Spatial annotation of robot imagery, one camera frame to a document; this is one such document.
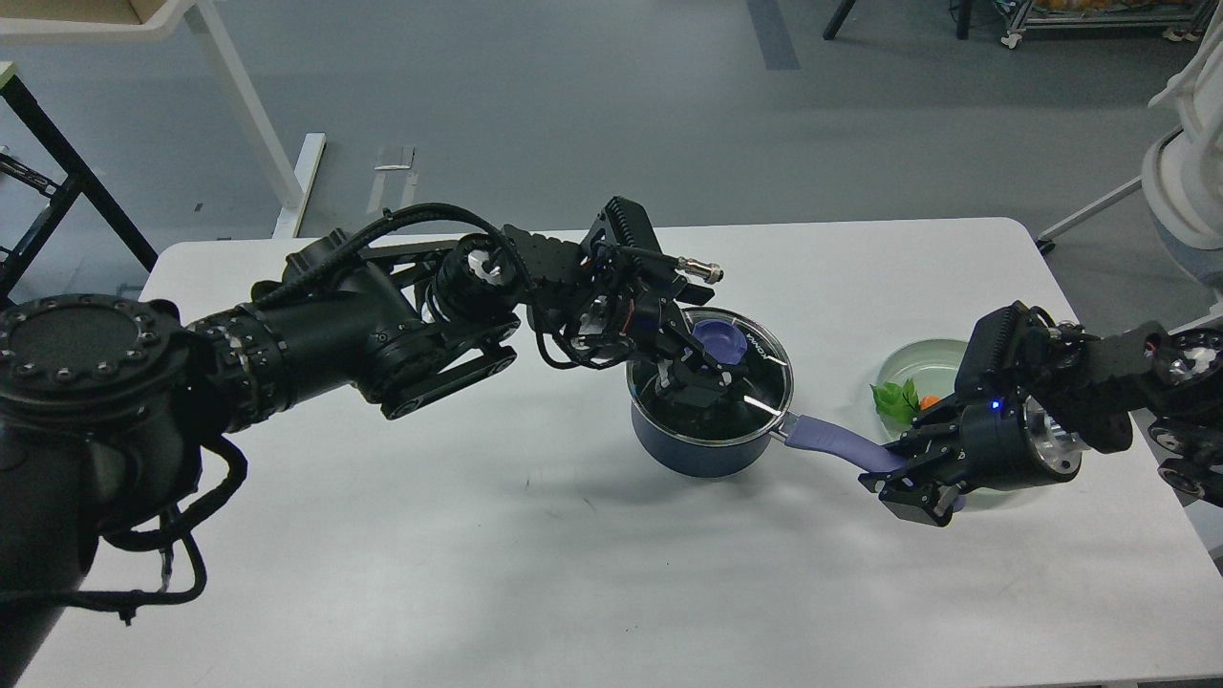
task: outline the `green plate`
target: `green plate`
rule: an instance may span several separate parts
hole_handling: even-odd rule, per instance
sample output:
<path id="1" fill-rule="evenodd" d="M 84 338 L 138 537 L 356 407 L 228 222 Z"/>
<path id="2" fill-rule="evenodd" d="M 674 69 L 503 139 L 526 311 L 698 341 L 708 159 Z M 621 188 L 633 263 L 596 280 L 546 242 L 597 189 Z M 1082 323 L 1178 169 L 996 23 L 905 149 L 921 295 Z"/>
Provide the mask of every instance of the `green plate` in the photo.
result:
<path id="1" fill-rule="evenodd" d="M 911 378 L 918 398 L 933 395 L 942 400 L 955 391 L 955 374 L 960 370 L 960 362 L 964 360 L 964 352 L 967 348 L 969 342 L 960 339 L 914 341 L 883 362 L 874 385 L 882 386 L 888 382 L 904 385 L 905 380 Z M 889 441 L 898 440 L 901 433 L 909 430 L 909 426 L 901 426 L 890 418 L 879 417 L 879 423 L 883 424 L 883 433 Z"/>

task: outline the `leaf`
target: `leaf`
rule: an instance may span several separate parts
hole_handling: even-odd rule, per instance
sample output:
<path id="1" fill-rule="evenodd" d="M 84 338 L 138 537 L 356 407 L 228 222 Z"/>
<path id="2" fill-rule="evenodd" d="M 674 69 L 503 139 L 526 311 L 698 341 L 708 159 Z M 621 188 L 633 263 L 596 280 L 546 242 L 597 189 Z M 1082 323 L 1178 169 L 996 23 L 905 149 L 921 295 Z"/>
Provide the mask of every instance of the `leaf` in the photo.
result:
<path id="1" fill-rule="evenodd" d="M 887 382 L 882 386 L 871 386 L 871 395 L 874 398 L 874 411 L 884 418 L 895 420 L 901 426 L 912 425 L 914 417 L 921 409 L 921 401 L 917 397 L 917 386 L 912 379 L 905 384 L 896 385 Z"/>

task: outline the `blue pot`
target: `blue pot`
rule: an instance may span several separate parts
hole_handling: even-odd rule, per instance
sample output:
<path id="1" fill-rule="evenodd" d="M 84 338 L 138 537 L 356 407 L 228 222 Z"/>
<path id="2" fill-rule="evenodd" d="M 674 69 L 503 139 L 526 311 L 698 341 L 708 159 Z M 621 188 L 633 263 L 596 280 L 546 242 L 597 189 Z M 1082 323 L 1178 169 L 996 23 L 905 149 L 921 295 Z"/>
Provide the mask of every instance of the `blue pot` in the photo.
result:
<path id="1" fill-rule="evenodd" d="M 903 458 L 844 428 L 790 413 L 790 359 L 767 329 L 722 308 L 690 308 L 685 317 L 720 363 L 742 364 L 747 373 L 731 384 L 725 398 L 695 408 L 669 403 L 658 393 L 654 367 L 629 365 L 632 429 L 658 463 L 693 478 L 724 478 L 750 467 L 775 437 L 788 447 L 834 455 L 870 473 L 905 466 Z M 717 326 L 708 320 L 718 320 Z"/>

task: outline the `purple handle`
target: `purple handle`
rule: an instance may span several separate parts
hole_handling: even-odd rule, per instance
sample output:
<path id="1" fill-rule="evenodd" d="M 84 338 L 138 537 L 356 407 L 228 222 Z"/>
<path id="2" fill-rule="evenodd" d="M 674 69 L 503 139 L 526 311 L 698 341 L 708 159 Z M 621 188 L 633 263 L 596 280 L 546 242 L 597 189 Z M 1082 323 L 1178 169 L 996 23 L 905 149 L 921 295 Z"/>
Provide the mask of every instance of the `purple handle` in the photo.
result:
<path id="1" fill-rule="evenodd" d="M 811 417 L 799 417 L 785 446 L 840 457 L 867 473 L 889 473 L 907 463 L 861 435 Z"/>

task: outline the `purple lid knob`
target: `purple lid knob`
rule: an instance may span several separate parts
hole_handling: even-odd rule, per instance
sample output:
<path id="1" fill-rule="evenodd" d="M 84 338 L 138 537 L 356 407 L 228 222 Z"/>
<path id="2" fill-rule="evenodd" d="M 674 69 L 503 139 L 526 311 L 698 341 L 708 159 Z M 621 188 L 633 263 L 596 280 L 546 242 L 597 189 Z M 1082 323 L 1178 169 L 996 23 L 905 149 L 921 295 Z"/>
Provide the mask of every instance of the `purple lid knob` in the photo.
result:
<path id="1" fill-rule="evenodd" d="M 747 337 L 737 326 L 720 319 L 703 319 L 692 325 L 692 336 L 719 364 L 733 367 L 747 353 Z"/>

